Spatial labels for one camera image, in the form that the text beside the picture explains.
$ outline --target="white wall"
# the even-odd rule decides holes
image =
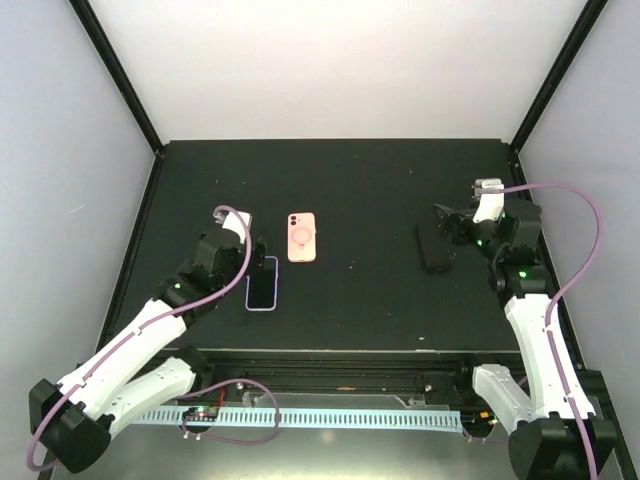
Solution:
[[[92,0],[164,142],[511,141],[585,0]]]
[[[20,480],[27,394],[95,348],[153,158],[68,2],[3,0],[0,45],[0,472]]]
[[[604,215],[599,259],[569,293],[587,365],[601,369],[640,468],[640,3],[609,2],[522,152],[529,181],[593,194]],[[540,192],[545,232],[566,281],[593,241],[588,207]]]

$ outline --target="black metal frame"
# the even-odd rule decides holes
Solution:
[[[98,349],[106,344],[113,336],[113,328],[119,315],[124,294],[127,289],[132,267],[138,251],[140,239],[146,223],[149,209],[153,202],[156,186],[163,166],[164,146],[158,137],[151,120],[138,98],[133,85],[129,81],[115,50],[111,46],[106,33],[102,29],[98,18],[91,8],[89,0],[69,0],[78,18],[85,27],[89,38],[93,42],[100,57],[104,61],[115,84],[120,90],[125,102],[129,106],[140,129],[145,135],[149,146],[156,154],[142,204],[136,218],[135,226],[124,258],[122,269],[118,276],[115,291],[107,312],[105,323],[100,335]],[[524,172],[518,157],[526,140],[535,128],[547,104],[557,89],[560,81],[569,69],[580,47],[587,38],[591,28],[606,5],[607,0],[588,0],[582,13],[576,21],[564,46],[556,58],[535,100],[529,108],[513,141],[509,145],[509,165],[513,180],[517,184],[526,183]],[[530,199],[528,192],[522,192],[524,198]],[[544,237],[540,240],[542,262],[552,274],[554,287],[560,288],[557,275],[551,262],[549,250]],[[613,420],[619,434],[616,455],[625,478],[637,478],[629,451],[620,430],[620,425],[608,396],[606,385],[599,372],[583,370],[582,355],[569,314],[563,302],[559,305],[560,319],[574,365],[578,369],[580,381],[588,395],[596,396],[606,416]],[[154,368],[164,360],[168,353],[163,351],[145,370]],[[457,405],[461,409],[474,410],[482,408],[478,399],[473,396],[460,397],[454,377],[469,375],[473,365],[479,363],[501,363],[509,366],[514,375],[524,374],[522,361],[518,355],[512,354],[446,354],[431,355],[399,355],[376,354],[375,356],[361,354],[330,354],[330,353],[230,353],[209,352],[211,360],[216,364],[216,371],[221,378],[248,376],[259,378],[276,391],[331,391],[335,392],[339,385],[353,387],[356,393],[362,391],[381,391],[403,395],[421,393],[431,403],[447,403]],[[425,384],[437,385],[425,393]],[[50,478],[50,472],[43,472],[40,480]]]

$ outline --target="black tabletop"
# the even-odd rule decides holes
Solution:
[[[511,184],[498,140],[242,140],[168,145],[118,330],[191,257],[211,212],[253,214],[280,259],[278,307],[248,312],[243,281],[172,346],[201,349],[515,351],[473,248],[428,275],[415,226],[433,203],[466,207],[477,178]],[[317,259],[287,260],[287,215],[313,212]]]

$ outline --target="purple phone case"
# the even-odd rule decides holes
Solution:
[[[251,277],[247,276],[247,291],[244,296],[244,306],[250,312],[273,312],[276,309],[276,305],[278,303],[278,270],[280,263],[278,262],[278,257],[273,256],[265,256],[265,260],[267,258],[272,258],[276,262],[276,280],[275,287],[273,289],[273,307],[270,308],[249,308],[249,286],[251,285]]]

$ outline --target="pink phone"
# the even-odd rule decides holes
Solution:
[[[292,262],[316,259],[316,217],[313,213],[292,213],[287,219],[288,257]]]

